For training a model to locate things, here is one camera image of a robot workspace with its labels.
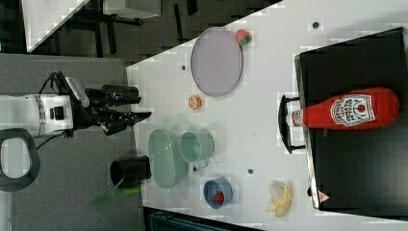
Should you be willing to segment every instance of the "black mug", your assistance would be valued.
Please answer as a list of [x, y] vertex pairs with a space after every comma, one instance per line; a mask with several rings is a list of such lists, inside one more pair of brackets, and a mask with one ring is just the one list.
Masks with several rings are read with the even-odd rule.
[[139, 185], [140, 181], [149, 179], [151, 176], [149, 158], [146, 156], [114, 161], [111, 164], [111, 179], [114, 185], [123, 178], [120, 187]]

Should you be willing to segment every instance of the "black tray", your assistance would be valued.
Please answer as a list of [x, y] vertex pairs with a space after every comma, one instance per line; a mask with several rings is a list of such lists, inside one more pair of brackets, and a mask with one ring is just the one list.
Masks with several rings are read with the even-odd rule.
[[407, 219], [408, 76], [402, 28], [308, 51], [298, 60], [306, 107], [370, 87], [389, 88], [400, 100], [399, 119], [384, 128], [309, 130], [311, 177], [315, 189], [330, 196], [319, 200], [319, 209]]

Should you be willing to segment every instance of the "green cup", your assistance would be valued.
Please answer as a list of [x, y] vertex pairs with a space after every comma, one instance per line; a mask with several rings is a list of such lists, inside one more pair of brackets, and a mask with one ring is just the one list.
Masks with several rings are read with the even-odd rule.
[[179, 140], [180, 152], [183, 158], [193, 164], [193, 170], [206, 167], [207, 159], [214, 153], [214, 140], [206, 131], [186, 132]]

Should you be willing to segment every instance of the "screw hole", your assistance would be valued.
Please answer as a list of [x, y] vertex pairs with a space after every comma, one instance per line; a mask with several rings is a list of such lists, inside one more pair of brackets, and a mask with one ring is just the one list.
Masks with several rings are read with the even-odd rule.
[[320, 24], [318, 22], [314, 22], [312, 26], [313, 28], [317, 29], [320, 26]]

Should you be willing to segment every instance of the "ketchup bottle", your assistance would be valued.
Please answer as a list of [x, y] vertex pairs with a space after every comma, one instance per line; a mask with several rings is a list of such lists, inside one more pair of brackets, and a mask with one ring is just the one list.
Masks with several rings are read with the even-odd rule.
[[354, 90], [317, 105], [294, 111], [289, 126], [333, 130], [364, 130], [383, 127], [398, 118], [399, 100], [392, 90]]

